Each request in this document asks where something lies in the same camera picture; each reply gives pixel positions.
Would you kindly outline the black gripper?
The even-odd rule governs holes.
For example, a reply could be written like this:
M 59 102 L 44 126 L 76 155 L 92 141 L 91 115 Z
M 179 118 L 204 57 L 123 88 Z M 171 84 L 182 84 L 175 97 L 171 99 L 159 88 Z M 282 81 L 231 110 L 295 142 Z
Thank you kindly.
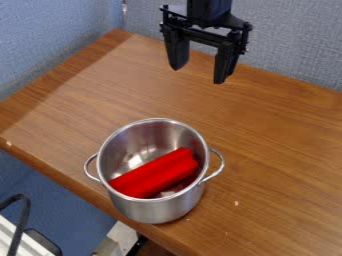
M 222 84 L 234 73 L 239 54 L 245 54 L 253 25 L 231 14 L 233 0 L 187 0 L 186 6 L 163 5 L 160 30 L 168 63 L 179 70 L 190 59 L 190 40 L 215 46 L 214 83 Z

